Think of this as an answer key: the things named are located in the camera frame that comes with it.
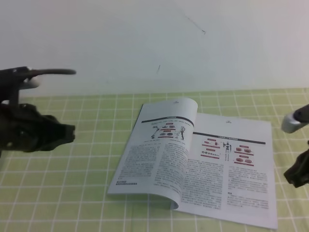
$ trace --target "scratch on wall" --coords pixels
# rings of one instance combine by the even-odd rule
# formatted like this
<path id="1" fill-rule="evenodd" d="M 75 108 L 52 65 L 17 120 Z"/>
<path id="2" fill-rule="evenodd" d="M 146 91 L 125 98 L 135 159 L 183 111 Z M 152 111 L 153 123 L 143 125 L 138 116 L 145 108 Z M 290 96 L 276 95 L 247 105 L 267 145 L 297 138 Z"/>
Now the scratch on wall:
<path id="1" fill-rule="evenodd" d="M 158 70 L 156 71 L 156 74 L 158 74 L 158 72 L 159 72 L 159 70 L 160 70 L 160 67 L 161 67 L 161 65 L 159 65 L 159 68 L 158 68 Z"/>
<path id="2" fill-rule="evenodd" d="M 206 34 L 206 31 L 204 31 L 196 22 L 194 22 L 192 19 L 190 19 L 188 16 L 186 16 L 187 19 L 189 19 L 189 21 L 191 23 L 193 23 L 200 31 L 202 31 L 204 33 L 204 35 Z"/>

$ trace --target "open book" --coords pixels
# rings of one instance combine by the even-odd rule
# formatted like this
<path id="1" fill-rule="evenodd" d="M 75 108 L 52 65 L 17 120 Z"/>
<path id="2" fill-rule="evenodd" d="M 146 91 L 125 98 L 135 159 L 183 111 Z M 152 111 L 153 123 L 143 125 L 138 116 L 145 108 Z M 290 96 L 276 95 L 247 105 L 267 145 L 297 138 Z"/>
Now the open book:
<path id="1" fill-rule="evenodd" d="M 277 229 L 271 124 L 200 114 L 189 98 L 144 104 L 108 193 Z"/>

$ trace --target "diagram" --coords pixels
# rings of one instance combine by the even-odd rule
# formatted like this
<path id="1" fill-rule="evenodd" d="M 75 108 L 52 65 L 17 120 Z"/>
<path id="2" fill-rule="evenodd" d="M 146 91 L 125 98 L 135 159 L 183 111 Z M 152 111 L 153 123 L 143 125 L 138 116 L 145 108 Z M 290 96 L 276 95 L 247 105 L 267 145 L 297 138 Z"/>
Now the diagram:
<path id="1" fill-rule="evenodd" d="M 218 149 L 220 149 L 220 146 L 216 139 L 208 138 L 207 141 L 204 141 L 202 146 L 205 146 L 205 150 L 202 151 L 201 156 L 213 158 L 213 159 L 219 159 L 219 152 Z"/>
<path id="2" fill-rule="evenodd" d="M 181 136 L 181 140 L 184 140 L 184 132 L 185 127 L 180 126 L 179 130 L 177 130 L 176 126 L 173 122 L 165 123 L 163 126 L 156 125 L 153 126 L 155 129 L 154 133 L 152 134 L 151 138 L 175 138 L 178 139 Z"/>
<path id="3" fill-rule="evenodd" d="M 234 163 L 236 164 L 242 164 L 247 166 L 254 166 L 253 163 L 253 152 L 249 148 L 249 146 L 245 145 L 239 145 L 236 147 L 236 151 L 234 151 L 236 158 L 234 160 Z"/>
<path id="4" fill-rule="evenodd" d="M 223 147 L 225 147 L 225 161 L 226 161 L 226 155 L 227 155 L 227 161 L 229 160 L 230 157 L 230 152 L 232 150 L 232 145 L 226 142 L 226 144 L 223 142 Z"/>

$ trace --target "skeleton illustration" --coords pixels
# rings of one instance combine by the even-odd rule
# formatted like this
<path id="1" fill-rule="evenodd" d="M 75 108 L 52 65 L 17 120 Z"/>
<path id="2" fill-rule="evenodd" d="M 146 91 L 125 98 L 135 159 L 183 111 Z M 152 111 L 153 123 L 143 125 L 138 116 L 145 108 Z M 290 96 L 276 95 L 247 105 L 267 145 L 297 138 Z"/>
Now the skeleton illustration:
<path id="1" fill-rule="evenodd" d="M 228 161 L 230 152 L 232 150 L 232 145 L 229 144 L 228 142 L 226 144 L 223 142 L 223 147 L 225 147 L 225 160 L 226 160 L 226 155 L 227 155 L 227 161 Z"/>
<path id="2" fill-rule="evenodd" d="M 160 130 L 160 129 L 158 128 L 158 126 L 153 126 L 153 128 L 156 128 L 156 131 L 155 131 L 154 134 L 151 136 L 152 139 L 155 138 L 155 134 Z"/>
<path id="3" fill-rule="evenodd" d="M 179 136 L 179 134 L 181 134 L 182 135 L 182 140 L 184 140 L 184 137 L 183 137 L 183 132 L 185 131 L 185 127 L 180 127 L 180 131 L 179 132 L 177 132 L 177 134 L 176 134 L 176 139 L 178 139 L 178 136 Z"/>

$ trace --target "cutting mat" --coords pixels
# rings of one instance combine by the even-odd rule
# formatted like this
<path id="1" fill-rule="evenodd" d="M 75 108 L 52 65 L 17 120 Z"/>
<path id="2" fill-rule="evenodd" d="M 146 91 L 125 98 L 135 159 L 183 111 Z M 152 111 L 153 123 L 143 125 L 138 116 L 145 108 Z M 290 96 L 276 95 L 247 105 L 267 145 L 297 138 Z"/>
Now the cutting mat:
<path id="1" fill-rule="evenodd" d="M 158 196 L 106 195 L 141 105 L 176 97 L 192 98 L 202 113 L 271 121 L 278 231 L 308 232 L 309 188 L 295 189 L 283 173 L 308 148 L 309 127 L 293 134 L 280 130 L 286 113 L 308 104 L 307 89 L 23 99 L 76 125 L 76 139 L 52 152 L 2 155 L 0 232 L 269 231 L 173 212 Z"/>

